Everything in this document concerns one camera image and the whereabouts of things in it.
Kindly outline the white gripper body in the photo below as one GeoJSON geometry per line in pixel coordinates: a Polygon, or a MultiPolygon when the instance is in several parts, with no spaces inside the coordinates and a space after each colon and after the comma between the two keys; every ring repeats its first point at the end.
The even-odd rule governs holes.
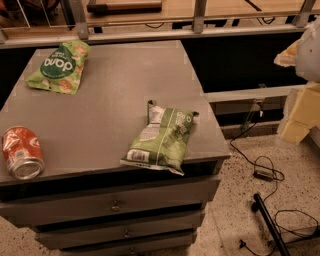
{"type": "Polygon", "coordinates": [[[320,82],[320,18],[308,26],[298,42],[295,70],[307,81],[320,82]]]}

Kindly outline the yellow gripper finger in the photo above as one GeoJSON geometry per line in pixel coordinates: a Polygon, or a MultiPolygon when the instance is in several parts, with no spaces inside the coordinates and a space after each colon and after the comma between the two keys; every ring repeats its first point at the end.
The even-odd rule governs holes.
{"type": "Polygon", "coordinates": [[[292,89],[283,114],[277,133],[283,141],[298,145],[311,129],[320,128],[320,84],[307,83],[292,89]]]}
{"type": "Polygon", "coordinates": [[[296,55],[297,55],[297,45],[299,41],[293,42],[284,51],[279,53],[275,59],[274,63],[282,67],[290,67],[296,65],[296,55]]]}

